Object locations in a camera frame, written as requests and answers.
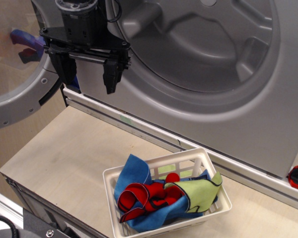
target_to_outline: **cloth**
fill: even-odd
[[[187,213],[205,212],[212,205],[220,185],[222,177],[217,172],[211,180],[199,179],[191,181],[169,182],[164,185],[165,189],[177,186],[188,198]]]
[[[163,184],[153,182],[150,185],[132,183],[126,187],[118,198],[118,208],[125,212],[120,223],[147,215],[175,203],[184,193],[176,186],[164,189]]]
[[[117,180],[117,184],[114,191],[115,200],[119,205],[118,199],[120,198],[121,194],[127,190],[125,195],[131,198],[130,202],[123,202],[125,206],[124,213],[122,214],[122,222],[126,220],[127,224],[135,229],[138,232],[145,232],[149,230],[158,229],[163,224],[170,223],[174,219],[177,218],[196,218],[203,216],[203,212],[207,209],[206,205],[201,205],[198,203],[199,197],[202,197],[204,200],[208,201],[208,204],[211,201],[216,201],[216,193],[215,189],[212,189],[212,195],[206,196],[202,195],[203,193],[208,193],[205,189],[209,189],[212,186],[220,187],[221,175],[215,176],[214,181],[210,182],[211,180],[209,173],[205,170],[200,176],[196,178],[181,178],[180,181],[169,182],[166,183],[164,180],[152,180],[149,166],[146,162],[141,160],[140,158],[130,155],[122,172],[119,175]],[[195,181],[205,180],[206,182],[199,183]],[[192,183],[193,185],[187,185],[183,182]],[[174,203],[164,204],[159,209],[155,211],[150,211],[149,213],[146,212],[148,207],[145,206],[147,203],[147,199],[153,198],[154,196],[146,194],[144,189],[148,189],[152,184],[155,184],[156,187],[161,187],[162,189],[170,189],[172,187],[177,187],[181,190],[185,196],[181,196],[178,198]],[[141,191],[141,197],[134,195],[135,191]]]

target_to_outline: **door glass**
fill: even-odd
[[[24,83],[39,64],[44,45],[39,29],[30,0],[0,0],[0,97]]]

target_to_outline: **wooden table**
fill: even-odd
[[[129,154],[146,160],[171,152],[68,107],[0,172],[26,193],[22,199],[34,213],[41,214],[42,205],[90,234],[113,237],[102,173],[124,165]],[[233,204],[228,214],[160,237],[298,237],[297,209],[223,180]]]

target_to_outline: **red object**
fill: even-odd
[[[176,173],[169,173],[165,178],[165,182],[179,182],[180,176]]]
[[[291,187],[294,187],[294,188],[297,188],[298,189],[298,184],[294,182],[294,180],[292,179],[292,173],[298,169],[298,166],[295,166],[291,171],[290,173],[288,174],[288,181],[291,185]]]
[[[176,173],[170,173],[166,178],[166,182],[168,181],[177,182],[180,181],[180,177]],[[120,194],[117,201],[118,208],[125,213],[120,218],[120,223],[170,206],[182,195],[183,192],[177,186],[163,189],[163,184],[159,182],[153,182],[150,185],[131,183]],[[133,208],[136,202],[140,202],[142,207]]]

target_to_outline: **white plastic basket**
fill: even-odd
[[[208,170],[211,177],[213,177],[216,173],[207,152],[202,148],[174,153],[171,155],[147,160],[146,162],[149,165],[153,179],[164,178],[164,176],[170,172],[178,173],[181,178],[197,177],[205,169]],[[123,167],[124,166],[107,169],[103,173],[115,238],[142,238],[156,236],[161,233],[171,232],[203,223],[210,218],[214,218],[228,212],[232,208],[230,199],[228,198],[227,193],[222,185],[218,192],[217,202],[215,202],[202,217],[186,220],[182,219],[153,231],[138,233],[137,231],[130,228],[126,223],[119,223],[121,214],[114,198],[114,189],[118,176]]]

